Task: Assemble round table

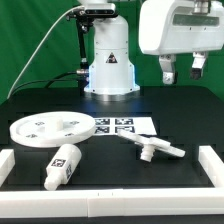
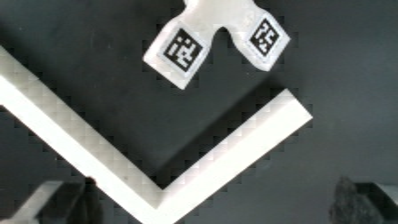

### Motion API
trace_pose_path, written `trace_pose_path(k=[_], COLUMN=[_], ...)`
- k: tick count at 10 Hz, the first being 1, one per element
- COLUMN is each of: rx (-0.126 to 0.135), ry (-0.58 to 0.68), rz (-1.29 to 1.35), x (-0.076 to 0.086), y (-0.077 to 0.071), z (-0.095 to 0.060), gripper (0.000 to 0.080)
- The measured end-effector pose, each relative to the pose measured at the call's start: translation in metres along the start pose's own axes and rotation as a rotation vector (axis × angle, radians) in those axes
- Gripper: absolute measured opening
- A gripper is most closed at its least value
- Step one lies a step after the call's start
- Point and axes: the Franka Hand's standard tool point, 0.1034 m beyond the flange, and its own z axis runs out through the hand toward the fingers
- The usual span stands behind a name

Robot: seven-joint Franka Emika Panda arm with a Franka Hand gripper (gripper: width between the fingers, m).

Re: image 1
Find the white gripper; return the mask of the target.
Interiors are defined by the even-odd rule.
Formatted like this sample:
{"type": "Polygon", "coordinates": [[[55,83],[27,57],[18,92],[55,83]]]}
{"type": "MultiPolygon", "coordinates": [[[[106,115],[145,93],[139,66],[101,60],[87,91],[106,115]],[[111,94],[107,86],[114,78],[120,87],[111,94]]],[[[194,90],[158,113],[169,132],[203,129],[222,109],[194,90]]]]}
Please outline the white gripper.
{"type": "Polygon", "coordinates": [[[140,10],[139,46],[143,54],[160,55],[162,81],[175,83],[176,56],[193,53],[190,77],[203,76],[207,52],[224,46],[224,6],[212,1],[208,14],[194,14],[193,0],[146,0],[140,10]]]}

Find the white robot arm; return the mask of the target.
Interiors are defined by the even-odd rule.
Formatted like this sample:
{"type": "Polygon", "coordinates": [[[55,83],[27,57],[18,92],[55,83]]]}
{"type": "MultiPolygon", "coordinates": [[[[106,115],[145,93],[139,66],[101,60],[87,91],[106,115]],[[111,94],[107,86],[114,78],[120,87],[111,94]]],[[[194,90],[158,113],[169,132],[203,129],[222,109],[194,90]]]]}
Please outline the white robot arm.
{"type": "MultiPolygon", "coordinates": [[[[103,101],[138,94],[126,20],[115,14],[112,0],[78,1],[95,28],[85,94],[103,101]]],[[[174,63],[183,53],[193,55],[190,77],[199,79],[208,53],[224,47],[224,5],[219,0],[146,0],[140,9],[138,43],[142,53],[159,57],[165,84],[176,81],[174,63]]]]}

